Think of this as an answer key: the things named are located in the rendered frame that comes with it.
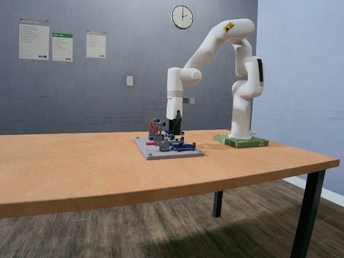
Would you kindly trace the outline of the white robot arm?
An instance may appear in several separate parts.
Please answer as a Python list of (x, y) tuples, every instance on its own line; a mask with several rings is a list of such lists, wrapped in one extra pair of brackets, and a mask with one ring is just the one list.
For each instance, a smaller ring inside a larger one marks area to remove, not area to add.
[(207, 35), (197, 52), (185, 67), (168, 70), (167, 97), (182, 97), (182, 103), (194, 104), (195, 98), (183, 97), (184, 86), (195, 85), (202, 79), (199, 71), (209, 63), (222, 44), (228, 40), (235, 48), (235, 72), (239, 80), (232, 87), (233, 113), (231, 139), (250, 140), (255, 131), (249, 130), (251, 104), (249, 98), (259, 97), (264, 88), (264, 63), (258, 56), (252, 56), (252, 47), (246, 38), (255, 30), (249, 19), (223, 21)]

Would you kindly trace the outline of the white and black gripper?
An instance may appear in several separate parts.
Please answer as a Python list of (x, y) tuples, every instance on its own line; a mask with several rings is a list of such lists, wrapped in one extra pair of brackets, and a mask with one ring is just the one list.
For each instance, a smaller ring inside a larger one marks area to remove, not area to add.
[[(169, 119), (169, 131), (173, 131), (173, 135), (180, 135), (182, 120), (182, 97), (167, 97), (167, 118)], [(177, 121), (177, 122), (176, 122)]]

